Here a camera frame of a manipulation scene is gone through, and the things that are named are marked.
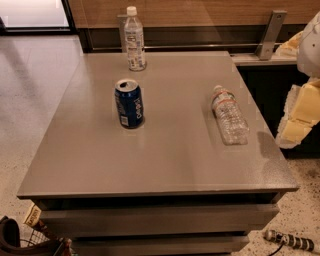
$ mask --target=water bottle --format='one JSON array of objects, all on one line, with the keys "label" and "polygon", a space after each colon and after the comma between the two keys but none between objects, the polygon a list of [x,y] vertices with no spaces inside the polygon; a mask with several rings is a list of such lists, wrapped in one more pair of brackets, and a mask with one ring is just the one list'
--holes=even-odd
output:
[{"label": "water bottle", "polygon": [[127,15],[128,18],[124,25],[124,35],[129,69],[132,71],[141,71],[146,68],[143,27],[137,17],[137,8],[135,6],[129,6],[127,8]]},{"label": "water bottle", "polygon": [[214,88],[212,111],[226,145],[248,143],[249,127],[241,114],[236,99],[230,91],[220,85]]}]

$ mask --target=terrazzo floor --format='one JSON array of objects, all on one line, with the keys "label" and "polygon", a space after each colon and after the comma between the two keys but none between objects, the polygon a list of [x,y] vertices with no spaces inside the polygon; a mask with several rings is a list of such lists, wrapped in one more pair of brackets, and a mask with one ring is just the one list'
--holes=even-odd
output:
[{"label": "terrazzo floor", "polygon": [[[22,223],[31,202],[16,193],[60,99],[82,57],[77,36],[0,37],[0,216]],[[320,159],[288,160],[300,185],[279,202],[280,213],[265,227],[320,244]],[[264,256],[278,245],[249,234],[250,243],[233,256]],[[289,247],[277,255],[312,255]]]}]

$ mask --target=black cabinet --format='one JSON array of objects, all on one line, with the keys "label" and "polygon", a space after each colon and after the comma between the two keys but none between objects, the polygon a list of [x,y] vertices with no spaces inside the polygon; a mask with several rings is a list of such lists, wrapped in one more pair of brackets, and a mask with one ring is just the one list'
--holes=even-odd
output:
[{"label": "black cabinet", "polygon": [[[288,91],[293,84],[303,85],[309,77],[299,72],[296,65],[238,66],[238,70],[276,136]],[[320,126],[313,127],[301,145],[282,152],[287,158],[320,157]]]}]

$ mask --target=pepsi can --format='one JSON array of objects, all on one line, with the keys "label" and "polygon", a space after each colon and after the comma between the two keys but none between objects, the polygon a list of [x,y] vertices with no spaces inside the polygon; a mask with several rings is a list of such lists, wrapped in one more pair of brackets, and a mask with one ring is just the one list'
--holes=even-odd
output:
[{"label": "pepsi can", "polygon": [[115,100],[120,124],[136,128],[144,120],[143,103],[139,84],[133,79],[122,79],[115,85]]}]

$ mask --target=wooden wall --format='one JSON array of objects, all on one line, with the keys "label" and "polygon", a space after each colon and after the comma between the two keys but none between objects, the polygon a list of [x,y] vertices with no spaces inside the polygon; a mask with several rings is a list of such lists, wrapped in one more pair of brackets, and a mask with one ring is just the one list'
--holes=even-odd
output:
[{"label": "wooden wall", "polygon": [[118,27],[118,14],[134,5],[145,27],[266,24],[272,10],[288,12],[285,24],[306,24],[320,0],[69,0],[77,28]]}]

